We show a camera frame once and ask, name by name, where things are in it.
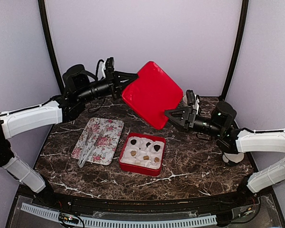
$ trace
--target white wall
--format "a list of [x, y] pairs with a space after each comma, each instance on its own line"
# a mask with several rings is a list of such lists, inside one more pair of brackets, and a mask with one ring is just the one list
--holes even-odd
[[[285, 127], [285, 1], [250, 1], [234, 79], [227, 101], [240, 127]], [[259, 169], [283, 156], [256, 152]], [[285, 217], [285, 181], [274, 187]]]
[[155, 61], [185, 91], [219, 96], [238, 29], [241, 0], [51, 0], [47, 14], [60, 71], [113, 56], [137, 72]]
[[[40, 104], [59, 94], [36, 0], [0, 1], [0, 111]], [[33, 165], [49, 127], [11, 139], [12, 149]], [[5, 227], [18, 183], [0, 169], [0, 228]]]

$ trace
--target floral tray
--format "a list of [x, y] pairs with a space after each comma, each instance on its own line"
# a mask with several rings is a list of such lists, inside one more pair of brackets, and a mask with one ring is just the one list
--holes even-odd
[[92, 128], [93, 134], [90, 139], [90, 143], [87, 145], [87, 150], [92, 147], [92, 144], [97, 139], [101, 130], [104, 130], [104, 135], [99, 139], [96, 149], [92, 152], [87, 162], [109, 165], [112, 162], [116, 147], [122, 130], [124, 122], [121, 120], [110, 120], [102, 118], [91, 118], [85, 126], [81, 136], [79, 137], [75, 148], [72, 151], [72, 158], [79, 159], [80, 153], [84, 147], [87, 133]]

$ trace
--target marble table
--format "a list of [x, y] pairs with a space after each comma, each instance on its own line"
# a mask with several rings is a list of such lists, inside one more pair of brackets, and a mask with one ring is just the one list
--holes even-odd
[[[201, 98], [201, 114], [210, 116], [218, 99]], [[253, 171], [246, 157], [236, 167], [226, 167], [215, 141], [204, 141], [195, 133], [179, 132], [170, 123], [162, 130], [146, 124], [122, 100], [107, 98], [87, 105], [75, 121], [55, 125], [37, 160], [35, 169], [48, 178], [55, 192], [111, 200], [176, 200], [212, 196], [235, 191], [242, 178]], [[110, 165], [86, 163], [79, 168], [71, 152], [92, 117], [124, 121], [124, 128]], [[163, 167], [158, 177], [124, 172], [118, 158], [130, 132], [167, 140]]]

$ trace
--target tongs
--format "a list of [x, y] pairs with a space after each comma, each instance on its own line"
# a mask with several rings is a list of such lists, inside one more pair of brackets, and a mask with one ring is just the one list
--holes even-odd
[[90, 128], [90, 130], [87, 133], [85, 144], [84, 144], [84, 147], [83, 147], [83, 149], [81, 151], [81, 154], [80, 154], [80, 157], [79, 157], [79, 160], [78, 160], [78, 163], [77, 163], [80, 168], [82, 168], [84, 166], [84, 164], [85, 164], [86, 160], [88, 159], [88, 157], [90, 156], [91, 152], [93, 152], [95, 150], [98, 141], [103, 137], [104, 133], [105, 133], [104, 130], [101, 130], [101, 132], [98, 135], [98, 138], [93, 143], [92, 148], [86, 153], [86, 155], [84, 155], [85, 152], [86, 152], [87, 145], [89, 144], [89, 140], [90, 140], [90, 138], [91, 138], [91, 136], [93, 134], [92, 128]]

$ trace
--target ventilation grille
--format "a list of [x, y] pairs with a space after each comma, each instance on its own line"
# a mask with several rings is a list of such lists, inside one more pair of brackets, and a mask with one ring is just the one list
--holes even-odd
[[[21, 210], [47, 220], [58, 222], [59, 212], [56, 210], [48, 210], [27, 203], [22, 203]], [[114, 221], [84, 216], [80, 216], [80, 218], [84, 221], [86, 228], [195, 228], [217, 224], [215, 215], [201, 218], [151, 222]], [[79, 222], [77, 227], [82, 227], [82, 224]]]

